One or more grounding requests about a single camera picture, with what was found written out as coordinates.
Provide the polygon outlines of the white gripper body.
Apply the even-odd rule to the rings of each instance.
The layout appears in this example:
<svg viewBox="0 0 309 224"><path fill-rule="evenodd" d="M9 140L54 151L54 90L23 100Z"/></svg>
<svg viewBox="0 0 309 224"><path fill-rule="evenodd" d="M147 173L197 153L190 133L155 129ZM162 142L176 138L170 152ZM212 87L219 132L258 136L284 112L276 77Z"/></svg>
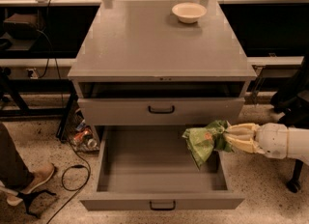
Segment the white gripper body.
<svg viewBox="0 0 309 224"><path fill-rule="evenodd" d="M255 138L266 157L283 159L287 156L288 129L284 125L262 125L257 129Z"/></svg>

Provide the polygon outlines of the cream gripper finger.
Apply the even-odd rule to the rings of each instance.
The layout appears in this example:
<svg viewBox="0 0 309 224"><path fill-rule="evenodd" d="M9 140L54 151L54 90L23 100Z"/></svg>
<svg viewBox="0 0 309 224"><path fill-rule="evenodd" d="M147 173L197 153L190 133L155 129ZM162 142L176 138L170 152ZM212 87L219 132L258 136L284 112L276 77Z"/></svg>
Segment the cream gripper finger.
<svg viewBox="0 0 309 224"><path fill-rule="evenodd" d="M229 126L226 129L225 136L235 139L253 139L259 127L259 125L256 125L254 123Z"/></svg>
<svg viewBox="0 0 309 224"><path fill-rule="evenodd" d="M249 138L248 140L241 140L239 138L226 134L225 139L233 147L239 150L242 150L244 152L247 152L250 154L264 154L265 153L265 151L259 146L259 144L252 138Z"/></svg>

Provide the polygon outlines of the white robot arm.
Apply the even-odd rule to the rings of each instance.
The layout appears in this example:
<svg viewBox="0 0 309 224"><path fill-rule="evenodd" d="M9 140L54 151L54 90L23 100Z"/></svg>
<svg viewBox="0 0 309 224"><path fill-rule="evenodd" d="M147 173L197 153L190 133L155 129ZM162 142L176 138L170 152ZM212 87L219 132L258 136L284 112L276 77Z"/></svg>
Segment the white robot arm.
<svg viewBox="0 0 309 224"><path fill-rule="evenodd" d="M299 159L309 164L309 130L285 125L254 123L229 126L224 138L233 147L267 158Z"/></svg>

